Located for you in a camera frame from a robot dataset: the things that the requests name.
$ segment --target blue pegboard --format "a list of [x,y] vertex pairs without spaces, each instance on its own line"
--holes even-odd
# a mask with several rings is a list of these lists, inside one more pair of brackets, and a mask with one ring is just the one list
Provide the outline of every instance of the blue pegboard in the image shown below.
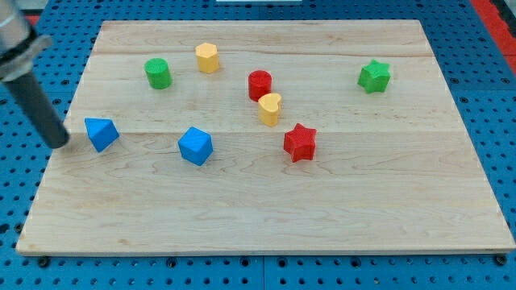
[[[419,19],[515,233],[516,80],[469,1],[221,6],[212,0],[51,0],[37,28],[52,35],[55,45],[37,58],[34,70],[62,118],[107,19]],[[492,255],[25,258],[14,250],[18,230],[50,154],[0,87],[0,288],[514,288],[514,253],[498,260]]]

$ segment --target green star block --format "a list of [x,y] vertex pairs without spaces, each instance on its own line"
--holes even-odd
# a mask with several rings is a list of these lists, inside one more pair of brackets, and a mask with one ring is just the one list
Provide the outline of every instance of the green star block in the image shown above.
[[358,84],[363,86],[366,93],[384,92],[390,80],[389,64],[376,60],[362,68]]

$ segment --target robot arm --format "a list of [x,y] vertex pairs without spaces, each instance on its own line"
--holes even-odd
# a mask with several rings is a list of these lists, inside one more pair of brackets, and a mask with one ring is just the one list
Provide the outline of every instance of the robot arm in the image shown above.
[[32,60],[52,44],[39,36],[14,0],[0,0],[0,82],[50,148],[64,146],[69,134],[32,73]]

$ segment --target green cylinder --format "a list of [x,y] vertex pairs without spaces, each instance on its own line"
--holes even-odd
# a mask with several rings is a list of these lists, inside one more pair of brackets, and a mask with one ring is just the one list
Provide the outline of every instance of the green cylinder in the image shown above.
[[153,58],[145,63],[148,83],[154,89],[166,89],[172,84],[169,64],[162,58]]

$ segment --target red star block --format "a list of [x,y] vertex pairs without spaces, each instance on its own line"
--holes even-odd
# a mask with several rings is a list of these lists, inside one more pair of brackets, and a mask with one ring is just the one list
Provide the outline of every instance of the red star block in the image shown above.
[[317,130],[305,128],[300,123],[292,131],[285,133],[283,149],[292,156],[292,162],[314,158],[315,133]]

